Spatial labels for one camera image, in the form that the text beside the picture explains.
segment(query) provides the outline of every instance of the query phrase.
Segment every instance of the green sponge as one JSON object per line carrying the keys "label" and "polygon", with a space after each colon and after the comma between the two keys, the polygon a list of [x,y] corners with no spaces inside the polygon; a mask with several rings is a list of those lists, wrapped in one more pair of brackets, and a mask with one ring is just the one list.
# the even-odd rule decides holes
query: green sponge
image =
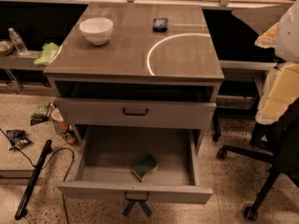
{"label": "green sponge", "polygon": [[158,162],[149,154],[146,158],[133,165],[132,171],[142,182],[143,178],[155,172]]}

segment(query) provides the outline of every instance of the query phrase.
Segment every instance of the desk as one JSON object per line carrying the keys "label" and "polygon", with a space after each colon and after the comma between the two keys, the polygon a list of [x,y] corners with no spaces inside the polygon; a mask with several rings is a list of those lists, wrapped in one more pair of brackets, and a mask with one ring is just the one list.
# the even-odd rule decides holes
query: desk
{"label": "desk", "polygon": [[[105,45],[79,32],[92,17],[114,22]],[[166,33],[152,31],[159,17]],[[207,202],[196,154],[223,73],[199,6],[91,3],[44,74],[82,144],[72,180],[58,184],[67,197]],[[140,183],[131,167],[147,152],[160,165]]]}

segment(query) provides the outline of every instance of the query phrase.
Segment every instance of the plastic bottle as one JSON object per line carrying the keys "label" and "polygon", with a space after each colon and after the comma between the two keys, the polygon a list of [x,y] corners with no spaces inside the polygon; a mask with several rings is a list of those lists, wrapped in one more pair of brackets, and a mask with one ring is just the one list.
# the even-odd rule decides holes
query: plastic bottle
{"label": "plastic bottle", "polygon": [[8,28],[9,30],[9,38],[15,46],[16,50],[20,55],[28,55],[28,49],[26,48],[24,42],[21,39],[21,36],[18,32],[16,32],[13,28]]}

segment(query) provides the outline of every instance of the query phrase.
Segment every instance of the drawer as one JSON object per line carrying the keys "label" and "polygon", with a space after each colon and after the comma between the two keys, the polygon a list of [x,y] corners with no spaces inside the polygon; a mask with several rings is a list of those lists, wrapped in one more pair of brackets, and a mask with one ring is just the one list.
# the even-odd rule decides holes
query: drawer
{"label": "drawer", "polygon": [[[199,186],[188,130],[93,126],[82,145],[72,180],[57,185],[68,198],[206,203],[212,195]],[[148,154],[159,166],[140,182],[132,166]]]}
{"label": "drawer", "polygon": [[201,129],[210,124],[215,103],[58,98],[70,124]]}

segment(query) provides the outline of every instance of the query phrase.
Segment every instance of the speckled floor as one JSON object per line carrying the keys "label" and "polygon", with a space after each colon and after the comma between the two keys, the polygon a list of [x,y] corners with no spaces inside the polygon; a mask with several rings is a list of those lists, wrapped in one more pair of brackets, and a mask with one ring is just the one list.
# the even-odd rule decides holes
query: speckled floor
{"label": "speckled floor", "polygon": [[[0,84],[0,128],[27,132],[33,144],[25,147],[23,152],[33,163],[36,163],[47,139],[52,140],[53,151],[70,147],[76,157],[80,145],[68,145],[56,134],[51,120],[30,126],[30,115],[35,108],[53,101],[50,88],[25,85],[18,95],[12,92],[12,87]],[[213,131],[208,131],[198,156],[201,186],[213,189],[207,204],[149,203],[151,217],[146,217],[140,206],[135,205],[130,215],[124,217],[121,213],[126,202],[67,199],[69,223],[249,223],[243,218],[244,207],[252,203],[261,188],[269,164],[235,154],[228,154],[225,161],[217,160],[217,151],[223,144],[247,147],[254,125],[253,120],[225,118],[220,118],[220,123],[222,136],[219,142],[213,142]],[[9,146],[8,140],[0,133],[0,169],[30,168],[29,161],[21,153],[9,151]],[[55,184],[64,179],[71,156],[71,152],[64,149],[43,169],[27,205],[28,213],[21,220],[15,220],[14,216],[28,179],[0,179],[0,223],[67,223],[62,194]],[[261,206],[256,223],[298,223],[298,200],[299,190],[282,175]]]}

